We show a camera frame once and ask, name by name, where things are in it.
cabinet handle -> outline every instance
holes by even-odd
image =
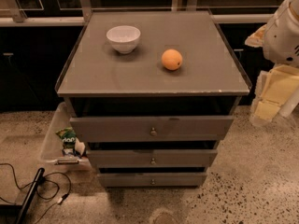
[[[156,164],[156,160],[155,160],[155,158],[151,158],[150,163],[151,163],[151,165],[155,165],[155,164]]]
[[[156,132],[156,129],[154,127],[151,128],[150,135],[151,136],[157,136],[158,135],[158,133]]]

drawer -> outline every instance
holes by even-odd
[[[232,116],[71,118],[80,142],[221,140]]]
[[[101,150],[88,151],[93,167],[208,167],[217,150]]]
[[[100,174],[103,187],[197,187],[206,173]]]

orange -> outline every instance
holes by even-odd
[[[182,65],[183,58],[175,49],[168,49],[162,55],[163,66],[171,71],[177,70]]]

speckled concrete floor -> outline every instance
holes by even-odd
[[[20,185],[39,167],[37,156],[53,112],[0,114],[0,162],[16,169]],[[94,170],[66,172],[72,193],[38,223],[299,223],[299,110],[277,117],[266,127],[249,123],[249,107],[239,106],[235,122],[218,148],[205,184],[197,189],[104,189]],[[0,167],[0,197],[19,193],[11,171]],[[53,169],[46,167],[46,174]],[[66,193],[50,202],[34,198],[25,223],[36,223]],[[44,195],[50,195],[49,189]],[[13,219],[0,217],[0,223]]]

gray tabletop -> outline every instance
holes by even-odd
[[[138,47],[120,55],[107,31],[133,25]],[[177,71],[163,68],[165,50],[183,57]],[[249,87],[205,11],[93,13],[58,94],[63,97],[244,95]]]

